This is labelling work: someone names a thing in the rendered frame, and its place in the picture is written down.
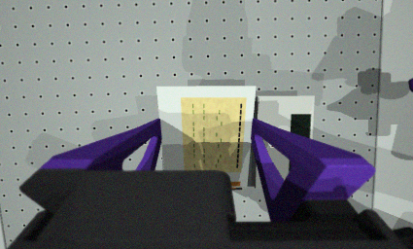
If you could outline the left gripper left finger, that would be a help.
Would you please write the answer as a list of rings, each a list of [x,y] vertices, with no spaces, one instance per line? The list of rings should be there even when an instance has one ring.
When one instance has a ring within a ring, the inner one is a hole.
[[[149,145],[136,170],[155,170],[162,140],[160,119],[55,155],[39,169],[122,170],[123,161],[148,140]]]

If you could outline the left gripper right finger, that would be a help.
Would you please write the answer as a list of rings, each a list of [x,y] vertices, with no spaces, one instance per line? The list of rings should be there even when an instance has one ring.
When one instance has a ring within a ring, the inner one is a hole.
[[[262,139],[291,162],[286,179],[271,160]],[[348,200],[376,171],[361,155],[255,118],[251,141],[270,222],[287,222],[308,199]]]

